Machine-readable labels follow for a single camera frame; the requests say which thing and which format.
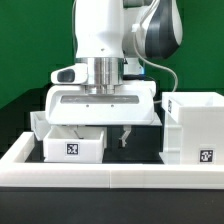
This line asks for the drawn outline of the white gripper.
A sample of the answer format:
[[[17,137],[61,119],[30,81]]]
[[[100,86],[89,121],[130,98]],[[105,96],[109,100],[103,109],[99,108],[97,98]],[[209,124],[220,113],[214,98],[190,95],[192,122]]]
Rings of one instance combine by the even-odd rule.
[[[81,85],[55,85],[47,93],[45,115],[52,125],[76,125],[77,139],[84,139],[78,125],[127,125],[119,138],[124,148],[132,128],[150,125],[156,118],[154,81],[125,81],[114,94],[87,94]]]

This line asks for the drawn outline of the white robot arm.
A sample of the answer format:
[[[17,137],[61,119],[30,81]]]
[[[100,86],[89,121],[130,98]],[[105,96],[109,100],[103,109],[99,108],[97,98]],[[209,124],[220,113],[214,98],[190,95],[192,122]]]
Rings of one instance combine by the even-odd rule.
[[[171,56],[182,41],[176,0],[75,0],[75,64],[51,74],[46,119],[53,125],[133,125],[156,120],[156,84],[141,62]]]

